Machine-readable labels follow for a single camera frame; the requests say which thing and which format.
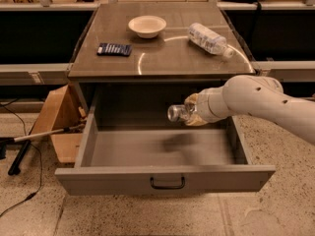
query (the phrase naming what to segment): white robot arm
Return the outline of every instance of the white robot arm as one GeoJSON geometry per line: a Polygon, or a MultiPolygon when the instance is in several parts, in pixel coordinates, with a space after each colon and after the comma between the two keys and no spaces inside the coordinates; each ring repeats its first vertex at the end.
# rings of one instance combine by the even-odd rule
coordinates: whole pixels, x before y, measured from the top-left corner
{"type": "Polygon", "coordinates": [[[235,76],[220,88],[202,90],[195,99],[187,125],[245,114],[272,121],[315,145],[315,102],[284,94],[276,79],[235,76]]]}

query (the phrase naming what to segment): white bowl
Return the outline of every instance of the white bowl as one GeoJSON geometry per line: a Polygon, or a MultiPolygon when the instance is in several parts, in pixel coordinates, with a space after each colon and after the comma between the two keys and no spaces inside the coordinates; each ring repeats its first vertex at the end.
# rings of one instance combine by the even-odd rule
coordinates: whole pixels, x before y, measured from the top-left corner
{"type": "Polygon", "coordinates": [[[128,27],[141,38],[153,38],[166,27],[166,21],[156,16],[142,16],[131,20],[128,27]]]}

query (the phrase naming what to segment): cabinet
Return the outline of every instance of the cabinet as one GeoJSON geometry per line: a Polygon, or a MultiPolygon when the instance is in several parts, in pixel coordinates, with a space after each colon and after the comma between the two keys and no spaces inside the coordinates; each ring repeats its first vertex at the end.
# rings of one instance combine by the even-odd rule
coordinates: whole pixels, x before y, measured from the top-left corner
{"type": "Polygon", "coordinates": [[[101,5],[69,75],[89,111],[87,125],[74,168],[57,169],[57,178],[71,195],[259,191],[275,166],[251,163],[237,118],[199,128],[167,120],[170,104],[237,74],[255,71],[212,4],[101,5]],[[163,17],[166,29],[140,39],[127,25],[143,15],[163,17]],[[224,35],[234,57],[222,62],[189,42],[195,22],[224,35]],[[99,57],[100,42],[133,50],[99,57]]]}

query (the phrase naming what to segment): cardboard box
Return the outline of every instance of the cardboard box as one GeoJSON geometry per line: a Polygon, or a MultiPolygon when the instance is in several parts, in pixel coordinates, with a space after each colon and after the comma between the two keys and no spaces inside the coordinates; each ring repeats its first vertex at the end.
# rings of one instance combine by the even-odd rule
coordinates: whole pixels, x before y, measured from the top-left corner
{"type": "MultiPolygon", "coordinates": [[[[45,100],[31,134],[77,126],[80,123],[80,104],[70,86],[51,91],[45,100]]],[[[50,139],[60,162],[75,162],[81,133],[54,134],[50,139]]]]}

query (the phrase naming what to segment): drawer handle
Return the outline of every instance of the drawer handle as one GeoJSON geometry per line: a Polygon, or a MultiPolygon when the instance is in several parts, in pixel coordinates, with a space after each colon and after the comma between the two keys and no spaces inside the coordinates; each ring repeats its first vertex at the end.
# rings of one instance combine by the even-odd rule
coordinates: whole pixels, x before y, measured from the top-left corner
{"type": "Polygon", "coordinates": [[[156,189],[156,190],[179,190],[179,189],[183,189],[185,187],[185,178],[181,177],[181,184],[178,186],[158,186],[155,185],[155,179],[152,177],[150,179],[151,181],[151,187],[156,189]]]}

